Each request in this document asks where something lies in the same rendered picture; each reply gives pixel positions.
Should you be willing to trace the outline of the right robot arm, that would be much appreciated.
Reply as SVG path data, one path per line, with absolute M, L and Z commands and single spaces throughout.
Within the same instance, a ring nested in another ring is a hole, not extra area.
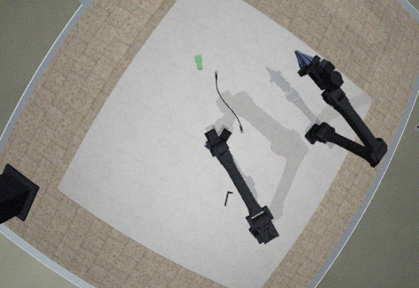
M 321 94 L 324 101 L 340 113 L 340 115 L 347 121 L 356 135 L 360 138 L 365 147 L 335 133 L 335 129 L 325 122 L 320 125 L 313 124 L 313 126 L 305 134 L 305 138 L 312 145 L 314 145 L 316 141 L 322 143 L 326 143 L 328 141 L 337 144 L 338 146 L 365 159 L 368 163 L 370 163 L 371 167 L 375 168 L 386 154 L 387 145 L 382 138 L 375 138 L 360 116 L 356 113 L 347 99 L 346 94 L 340 88 L 344 83 L 340 72 L 334 71 L 334 69 L 335 66 L 330 61 L 323 59 L 321 62 L 319 61 L 310 71 L 309 76 L 321 90 L 324 90 Z

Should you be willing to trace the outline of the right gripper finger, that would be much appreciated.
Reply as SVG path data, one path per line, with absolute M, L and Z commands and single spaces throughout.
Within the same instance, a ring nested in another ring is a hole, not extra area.
M 305 58 L 301 53 L 299 53 L 297 50 L 294 52 L 295 53 L 295 55 L 296 55 L 296 57 L 297 57 L 297 60 L 298 60 L 298 64 L 299 64 L 299 67 L 300 68 L 302 68 L 302 67 L 305 67 L 305 66 L 307 66 L 309 63 L 310 63 L 310 61 L 308 61 L 308 59 L 307 58 Z M 302 60 L 301 60 L 302 59 Z M 303 62 L 302 62 L 303 61 Z
M 298 51 L 298 50 L 297 50 Z M 300 51 L 298 51 L 299 53 L 301 53 Z M 308 55 L 305 55 L 305 54 L 303 54 L 303 53 L 301 53 L 305 58 L 307 58 L 308 59 L 308 61 L 312 61 L 312 59 L 313 59 L 313 57 L 311 57 L 311 56 L 308 56 Z

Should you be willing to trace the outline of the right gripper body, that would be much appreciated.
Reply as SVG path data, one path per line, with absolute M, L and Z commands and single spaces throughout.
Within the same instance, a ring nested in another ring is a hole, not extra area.
M 319 62 L 321 60 L 321 58 L 318 56 L 318 55 L 316 55 L 316 56 L 314 56 L 313 57 L 313 59 L 312 59 L 312 61 L 310 61 L 310 63 L 307 65 L 307 66 L 305 66 L 305 67 L 302 67 L 299 71 L 298 71 L 298 73 L 299 73 L 299 75 L 302 77 L 302 76 L 305 76 L 305 75 L 307 75 L 307 73 L 310 73 L 310 71 L 316 66 L 316 64 Z M 307 67 L 307 68 L 306 68 Z

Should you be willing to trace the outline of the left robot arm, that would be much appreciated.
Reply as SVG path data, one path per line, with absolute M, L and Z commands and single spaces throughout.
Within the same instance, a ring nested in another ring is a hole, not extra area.
M 214 130 L 214 132 L 212 130 Z M 262 208 L 260 207 L 253 194 L 250 192 L 245 180 L 240 175 L 226 143 L 232 133 L 227 129 L 224 129 L 218 137 L 215 129 L 212 130 L 205 134 L 209 144 L 212 146 L 210 153 L 213 157 L 216 156 L 219 159 L 218 161 L 224 166 L 248 208 L 249 216 L 246 216 L 246 219 L 252 228 L 249 228 L 248 230 L 257 239 L 259 244 L 262 244 L 262 242 L 266 244 L 279 236 L 274 224 L 271 221 L 274 217 L 267 206 Z M 256 216 L 261 212 L 263 213 Z M 252 219 L 253 216 L 256 217 Z M 262 237 L 259 236 L 258 232 L 260 232 L 260 236 Z

